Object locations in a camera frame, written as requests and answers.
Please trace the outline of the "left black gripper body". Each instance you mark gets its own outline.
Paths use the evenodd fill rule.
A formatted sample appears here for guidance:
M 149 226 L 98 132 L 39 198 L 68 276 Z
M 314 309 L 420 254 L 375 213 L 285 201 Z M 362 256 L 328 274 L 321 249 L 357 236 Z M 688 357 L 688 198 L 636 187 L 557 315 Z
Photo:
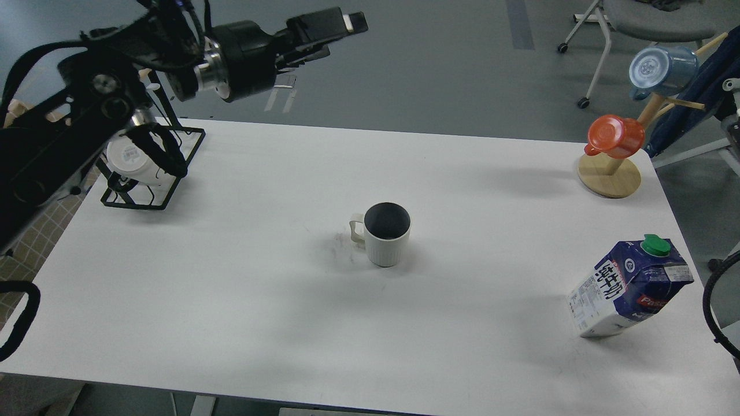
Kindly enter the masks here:
M 229 103 L 272 89 L 279 71 L 276 61 L 295 40 L 288 29 L 271 35 L 250 20 L 212 27 L 207 37 L 224 68 L 217 95 Z

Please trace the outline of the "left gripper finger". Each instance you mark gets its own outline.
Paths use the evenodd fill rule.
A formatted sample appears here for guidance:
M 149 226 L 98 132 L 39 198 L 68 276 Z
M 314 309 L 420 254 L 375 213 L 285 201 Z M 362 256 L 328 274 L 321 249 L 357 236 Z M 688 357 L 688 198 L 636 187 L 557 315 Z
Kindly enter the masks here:
M 367 32 L 368 23 L 363 12 L 348 14 L 333 7 L 289 18 L 286 29 L 294 35 L 298 45 L 314 46 Z
M 277 72 L 289 73 L 310 61 L 330 56 L 331 51 L 325 44 L 298 49 L 289 44 L 281 44 L 277 54 Z

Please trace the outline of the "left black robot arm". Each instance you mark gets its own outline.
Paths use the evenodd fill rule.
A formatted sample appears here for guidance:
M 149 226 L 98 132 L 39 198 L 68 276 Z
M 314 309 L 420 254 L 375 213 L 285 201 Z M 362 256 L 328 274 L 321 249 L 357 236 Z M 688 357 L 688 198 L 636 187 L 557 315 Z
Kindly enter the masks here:
M 333 7 L 291 17 L 267 34 L 243 20 L 213 26 L 210 4 L 199 18 L 190 1 L 143 1 L 131 24 L 82 32 L 78 40 L 44 44 L 13 64 L 2 91 L 2 111 L 41 58 L 78 49 L 58 71 L 64 88 L 2 128 L 2 253 L 61 193 L 82 179 L 106 143 L 124 130 L 166 173 L 187 174 L 175 140 L 156 122 L 133 126 L 151 100 L 140 69 L 165 73 L 181 101 L 216 90 L 233 102 L 274 87 L 277 76 L 330 54 L 328 45 L 367 32 L 364 13 Z

